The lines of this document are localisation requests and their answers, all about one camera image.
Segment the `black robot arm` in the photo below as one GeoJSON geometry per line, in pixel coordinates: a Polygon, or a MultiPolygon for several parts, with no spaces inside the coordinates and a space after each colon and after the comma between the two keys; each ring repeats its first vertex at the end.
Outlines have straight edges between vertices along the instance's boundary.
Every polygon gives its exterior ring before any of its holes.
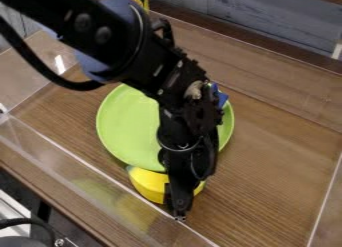
{"type": "Polygon", "coordinates": [[[159,161],[166,168],[164,201],[183,219],[195,188],[215,173],[226,98],[206,71],[176,46],[170,21],[149,18],[132,0],[0,0],[40,23],[57,41],[100,66],[73,82],[44,64],[16,30],[0,17],[0,36],[23,60],[56,85],[91,91],[121,82],[159,105],[159,161]]]}

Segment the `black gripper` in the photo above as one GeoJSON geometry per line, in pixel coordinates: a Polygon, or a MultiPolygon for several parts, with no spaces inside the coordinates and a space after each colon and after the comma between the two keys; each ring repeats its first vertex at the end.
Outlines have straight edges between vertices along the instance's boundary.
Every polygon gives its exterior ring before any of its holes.
{"type": "Polygon", "coordinates": [[[195,136],[183,123],[162,121],[157,128],[159,162],[170,183],[164,184],[164,203],[176,221],[184,221],[192,208],[195,189],[215,173],[218,127],[195,136]]]}

